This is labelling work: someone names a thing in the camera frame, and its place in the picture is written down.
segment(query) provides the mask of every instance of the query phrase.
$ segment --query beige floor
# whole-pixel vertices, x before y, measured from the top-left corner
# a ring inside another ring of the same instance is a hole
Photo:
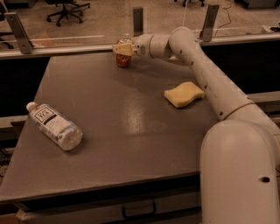
[[[186,8],[178,0],[77,0],[79,4],[91,3],[91,8],[85,8],[80,24],[77,18],[70,17],[61,21],[61,27],[56,26],[56,17],[52,22],[46,21],[48,14],[59,11],[61,6],[49,5],[45,0],[38,0],[32,8],[21,7],[16,11],[28,37],[35,46],[78,46],[87,44],[115,43],[120,37],[133,36],[132,9],[143,7],[144,33],[170,33],[175,28],[184,25],[193,31],[202,29],[209,4],[220,6],[214,31],[214,36],[256,34],[262,31],[262,26],[277,26],[280,22],[280,8],[248,10],[243,2],[234,0],[206,0],[205,7],[200,2],[192,0]],[[6,21],[0,23],[0,31],[8,31]]]

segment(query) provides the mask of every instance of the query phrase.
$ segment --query white robotic arm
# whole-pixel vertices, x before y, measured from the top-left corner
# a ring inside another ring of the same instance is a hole
[[[203,53],[185,27],[134,40],[140,57],[188,65],[220,119],[200,153],[203,224],[279,224],[279,128]]]

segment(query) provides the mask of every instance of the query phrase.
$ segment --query black handle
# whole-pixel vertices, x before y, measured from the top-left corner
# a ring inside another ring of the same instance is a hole
[[[124,206],[122,207],[122,216],[125,220],[137,220],[137,219],[147,218],[154,215],[156,212],[157,212],[157,206],[154,201],[152,202],[152,211],[150,213],[143,213],[143,214],[129,216],[126,214],[125,207]]]

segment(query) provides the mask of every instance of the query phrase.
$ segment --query office chair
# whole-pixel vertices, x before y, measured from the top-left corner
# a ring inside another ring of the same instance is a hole
[[[201,2],[201,7],[203,7],[205,4],[204,4],[204,1],[205,0],[199,0],[200,2]],[[186,7],[186,0],[184,0],[184,2],[183,2],[183,7]]]
[[[79,10],[82,7],[88,7],[90,8],[90,3],[84,3],[84,4],[77,4],[74,0],[45,0],[48,4],[62,4],[62,10],[55,12],[53,14],[47,15],[46,17],[46,21],[47,22],[52,22],[51,17],[53,16],[58,16],[59,15],[59,20],[56,22],[57,26],[61,26],[60,24],[60,20],[63,17],[66,17],[68,19],[68,15],[78,18],[79,19],[79,23],[81,24],[83,21],[81,19],[81,17],[83,16],[82,10]],[[72,7],[71,9],[67,8],[67,4],[71,4],[74,7]]]
[[[5,7],[3,6],[3,4],[0,2],[0,21],[4,21],[5,20],[5,12],[7,10],[5,9]],[[8,36],[8,35],[14,35],[11,31],[9,32],[0,32],[0,41],[7,45],[9,49],[14,49],[13,45],[10,45],[8,42],[4,41],[1,37],[2,36]]]

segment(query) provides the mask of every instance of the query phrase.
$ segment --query yellow sponge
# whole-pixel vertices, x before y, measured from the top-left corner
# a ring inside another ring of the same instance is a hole
[[[204,92],[192,82],[184,82],[174,89],[165,90],[164,96],[175,108],[183,108],[196,99],[203,98]]]

